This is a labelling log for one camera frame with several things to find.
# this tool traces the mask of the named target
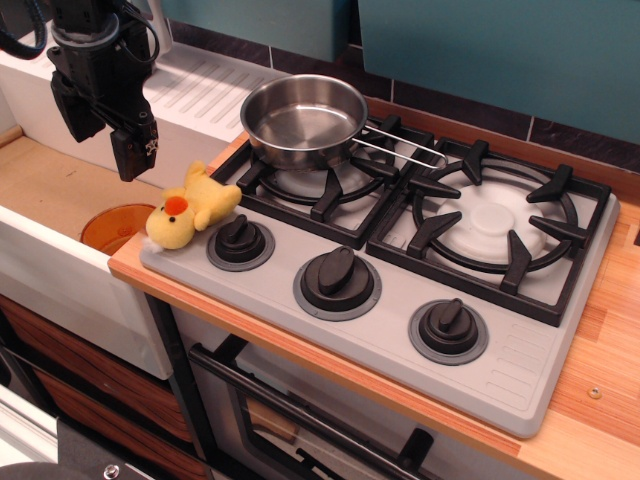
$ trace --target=screw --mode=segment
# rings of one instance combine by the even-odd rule
[[[113,480],[114,478],[118,478],[120,475],[120,467],[117,465],[107,465],[107,468],[104,469],[104,478],[105,480]]]
[[[593,398],[594,400],[598,400],[600,398],[602,398],[602,392],[600,391],[600,389],[598,387],[593,387],[591,390],[589,390],[589,396],[591,398]]]

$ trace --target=oven door handle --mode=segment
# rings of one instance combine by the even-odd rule
[[[253,397],[265,406],[298,423],[301,427],[328,440],[345,451],[359,457],[391,478],[402,480],[426,480],[418,473],[420,465],[433,444],[433,437],[421,429],[415,429],[409,441],[402,449],[398,459],[377,451],[371,445],[354,437],[333,425],[331,422],[312,412],[307,406],[298,403],[266,383],[256,379],[238,368],[235,357],[240,354],[247,342],[234,335],[227,339],[215,351],[211,352],[197,343],[189,350],[189,359],[224,380],[244,395]]]

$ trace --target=plush duck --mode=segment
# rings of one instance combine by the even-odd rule
[[[207,175],[203,162],[193,162],[184,187],[162,192],[164,202],[147,219],[151,250],[177,249],[187,245],[196,231],[205,230],[227,217],[240,203],[236,185],[221,185]]]

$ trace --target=stove knob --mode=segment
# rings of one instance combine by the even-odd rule
[[[312,305],[345,312],[362,305],[373,292],[373,276],[350,247],[314,258],[302,275],[302,294]]]
[[[420,319],[418,333],[430,348],[447,355],[467,352],[478,341],[476,320],[458,298],[429,308]]]
[[[265,248],[262,231],[246,215],[238,215],[223,226],[216,235],[215,250],[218,256],[230,263],[246,263],[257,258]]]

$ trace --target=stainless steel pan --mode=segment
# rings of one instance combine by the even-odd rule
[[[366,126],[394,140],[437,155],[437,166],[389,152],[356,138],[368,116],[362,94],[348,83],[322,75],[282,77],[249,94],[240,119],[259,158],[281,170],[326,170],[344,162],[358,145],[391,153],[431,169],[447,165],[440,152]]]

